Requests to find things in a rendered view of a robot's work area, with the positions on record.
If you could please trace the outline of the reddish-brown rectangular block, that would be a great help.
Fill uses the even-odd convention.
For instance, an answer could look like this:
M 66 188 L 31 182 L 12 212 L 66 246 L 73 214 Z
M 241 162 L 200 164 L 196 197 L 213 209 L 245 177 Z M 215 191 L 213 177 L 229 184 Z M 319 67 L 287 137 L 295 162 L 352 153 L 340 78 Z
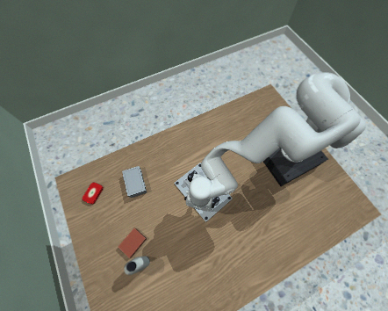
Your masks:
M 118 248 L 131 258 L 146 240 L 147 238 L 134 228 Z

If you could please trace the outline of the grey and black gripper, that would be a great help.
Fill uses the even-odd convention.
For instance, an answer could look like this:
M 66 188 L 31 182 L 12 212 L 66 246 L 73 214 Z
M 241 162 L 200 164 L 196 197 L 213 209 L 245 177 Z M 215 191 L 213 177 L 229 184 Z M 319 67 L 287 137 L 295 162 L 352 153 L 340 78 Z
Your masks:
M 193 205 L 191 203 L 191 201 L 190 201 L 189 194 L 187 195 L 187 197 L 184 198 L 184 200 L 186 200 L 186 205 L 187 206 L 190 206 L 190 207 L 193 207 L 193 208 L 196 208 L 196 209 L 199 209 L 199 210 L 203 210 L 203 211 L 206 211 L 206 212 L 209 212 L 209 211 L 211 211 L 211 208 L 214 208 L 214 204 L 212 203 L 212 200 L 210 200 L 209 203 L 207 205 L 205 205 L 205 206 L 195 206 L 195 205 Z

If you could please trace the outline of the grey hinged case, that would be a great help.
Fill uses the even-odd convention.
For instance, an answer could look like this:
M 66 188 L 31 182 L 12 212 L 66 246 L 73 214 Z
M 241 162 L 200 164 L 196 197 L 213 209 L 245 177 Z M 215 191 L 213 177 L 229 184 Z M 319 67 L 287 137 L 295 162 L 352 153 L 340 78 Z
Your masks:
M 129 198 L 147 193 L 140 166 L 123 170 L 122 173 L 125 180 L 127 196 Z

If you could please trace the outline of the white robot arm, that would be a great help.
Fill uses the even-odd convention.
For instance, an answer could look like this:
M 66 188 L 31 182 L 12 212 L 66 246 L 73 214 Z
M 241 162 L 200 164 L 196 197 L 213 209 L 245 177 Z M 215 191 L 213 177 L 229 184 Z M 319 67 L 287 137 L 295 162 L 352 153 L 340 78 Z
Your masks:
M 366 123 L 332 88 L 349 104 L 349 89 L 340 77 L 332 73 L 308 76 L 296 92 L 306 121 L 290 107 L 279 106 L 242 141 L 215 147 L 201 162 L 206 177 L 194 174 L 186 191 L 191 203 L 205 206 L 210 199 L 237 189 L 237 181 L 221 159 L 228 150 L 252 163 L 262 163 L 281 148 L 287 160 L 299 163 L 329 145 L 342 148 L 350 144 Z

